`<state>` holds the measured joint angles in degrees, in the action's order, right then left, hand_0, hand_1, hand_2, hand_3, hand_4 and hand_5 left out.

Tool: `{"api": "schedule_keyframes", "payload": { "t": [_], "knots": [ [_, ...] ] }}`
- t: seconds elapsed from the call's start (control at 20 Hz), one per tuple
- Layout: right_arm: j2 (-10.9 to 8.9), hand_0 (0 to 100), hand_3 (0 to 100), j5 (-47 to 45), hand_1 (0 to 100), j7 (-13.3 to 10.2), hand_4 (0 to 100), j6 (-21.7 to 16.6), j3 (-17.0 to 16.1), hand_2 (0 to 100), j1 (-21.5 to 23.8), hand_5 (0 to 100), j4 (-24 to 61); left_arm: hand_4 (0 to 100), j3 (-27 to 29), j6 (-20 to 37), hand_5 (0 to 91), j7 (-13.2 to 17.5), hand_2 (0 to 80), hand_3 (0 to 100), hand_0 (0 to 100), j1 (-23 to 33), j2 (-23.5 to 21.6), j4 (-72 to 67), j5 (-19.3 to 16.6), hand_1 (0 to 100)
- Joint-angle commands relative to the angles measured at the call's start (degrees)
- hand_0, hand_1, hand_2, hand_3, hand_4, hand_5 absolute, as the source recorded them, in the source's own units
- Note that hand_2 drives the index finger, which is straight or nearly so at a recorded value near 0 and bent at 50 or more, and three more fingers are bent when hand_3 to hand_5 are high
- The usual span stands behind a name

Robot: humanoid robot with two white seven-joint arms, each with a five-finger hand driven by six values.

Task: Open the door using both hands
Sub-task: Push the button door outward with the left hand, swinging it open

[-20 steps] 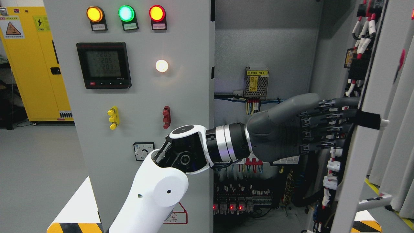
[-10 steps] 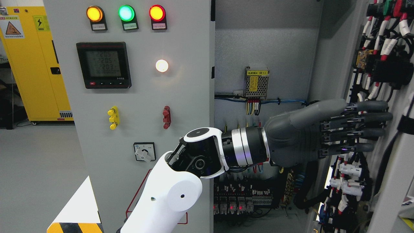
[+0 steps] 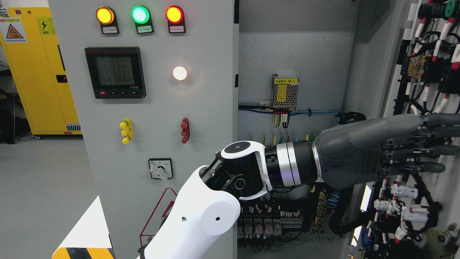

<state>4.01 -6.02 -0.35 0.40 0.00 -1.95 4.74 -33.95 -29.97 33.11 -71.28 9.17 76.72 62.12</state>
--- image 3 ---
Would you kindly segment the grey robot hand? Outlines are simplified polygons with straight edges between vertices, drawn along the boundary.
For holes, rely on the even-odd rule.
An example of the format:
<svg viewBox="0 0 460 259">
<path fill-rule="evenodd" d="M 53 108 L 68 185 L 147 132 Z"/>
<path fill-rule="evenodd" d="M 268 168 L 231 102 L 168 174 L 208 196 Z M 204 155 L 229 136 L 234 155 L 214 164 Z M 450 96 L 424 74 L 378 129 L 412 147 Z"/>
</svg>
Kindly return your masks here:
<svg viewBox="0 0 460 259">
<path fill-rule="evenodd" d="M 342 190 L 389 176 L 441 173 L 445 165 L 427 157 L 459 154 L 444 140 L 459 137 L 459 114 L 401 114 L 339 125 L 312 144 L 318 176 Z"/>
</svg>

